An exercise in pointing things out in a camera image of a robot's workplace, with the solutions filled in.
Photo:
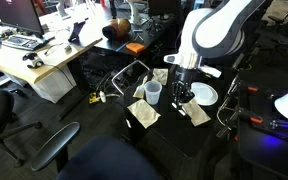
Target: computer monitor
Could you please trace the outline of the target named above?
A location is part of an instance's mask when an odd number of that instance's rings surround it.
[[[149,16],[158,16],[176,13],[180,6],[180,0],[148,0]]]
[[[0,0],[3,25],[16,27],[38,37],[44,34],[32,0]]]

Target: white plate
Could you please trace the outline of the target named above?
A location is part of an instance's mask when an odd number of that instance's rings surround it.
[[[218,99],[215,89],[205,83],[192,83],[191,91],[194,93],[197,103],[202,106],[213,105]]]

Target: paper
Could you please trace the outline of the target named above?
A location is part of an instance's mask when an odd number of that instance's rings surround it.
[[[185,113],[191,117],[191,122],[194,126],[198,126],[211,120],[205,111],[197,104],[194,98],[190,102],[183,104],[182,108]]]
[[[145,129],[154,124],[161,116],[143,99],[140,99],[127,108],[144,126]]]
[[[160,82],[162,85],[167,83],[168,69],[154,69],[152,81]]]

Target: crumpled paper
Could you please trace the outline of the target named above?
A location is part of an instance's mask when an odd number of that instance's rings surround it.
[[[144,126],[145,129],[154,124],[161,116],[143,99],[140,99],[127,108]]]
[[[191,122],[194,126],[198,126],[211,120],[205,111],[197,104],[194,98],[188,103],[182,104],[182,109],[191,117]]]
[[[160,82],[162,85],[166,85],[167,83],[167,76],[168,76],[168,69],[154,69],[153,70],[153,77],[152,81]]]

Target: monitor screen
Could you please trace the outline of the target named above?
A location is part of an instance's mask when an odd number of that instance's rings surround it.
[[[150,16],[176,13],[179,6],[180,0],[148,0]]]
[[[0,19],[5,25],[44,34],[32,0],[0,0]]]

